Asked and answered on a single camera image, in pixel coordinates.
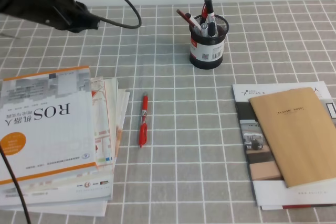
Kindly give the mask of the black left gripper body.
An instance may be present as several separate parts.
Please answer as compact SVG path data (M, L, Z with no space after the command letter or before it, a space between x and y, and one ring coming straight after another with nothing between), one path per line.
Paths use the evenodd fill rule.
M99 28L99 18L76 0L37 0L37 5L42 7L42 21L55 29L79 33Z

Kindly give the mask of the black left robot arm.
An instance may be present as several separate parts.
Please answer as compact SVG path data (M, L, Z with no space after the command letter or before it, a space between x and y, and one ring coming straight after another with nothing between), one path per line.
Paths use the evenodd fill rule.
M1 13L72 33L98 29L100 23L75 0L1 0Z

